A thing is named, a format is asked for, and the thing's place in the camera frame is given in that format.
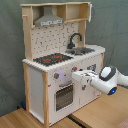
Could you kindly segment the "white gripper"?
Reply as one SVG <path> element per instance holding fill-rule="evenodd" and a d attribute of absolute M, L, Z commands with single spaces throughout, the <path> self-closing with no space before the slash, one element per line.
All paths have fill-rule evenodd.
<path fill-rule="evenodd" d="M 72 73 L 72 78 L 81 85 L 91 85 L 97 79 L 97 73 L 92 70 L 82 70 Z"/>

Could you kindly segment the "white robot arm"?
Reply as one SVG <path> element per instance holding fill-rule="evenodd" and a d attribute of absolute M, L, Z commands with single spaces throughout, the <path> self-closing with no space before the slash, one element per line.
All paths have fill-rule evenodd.
<path fill-rule="evenodd" d="M 113 95 L 118 85 L 128 86 L 128 76 L 121 74 L 115 66 L 105 66 L 100 73 L 92 70 L 82 70 L 72 73 L 72 78 L 82 86 L 90 85 L 98 91 Z"/>

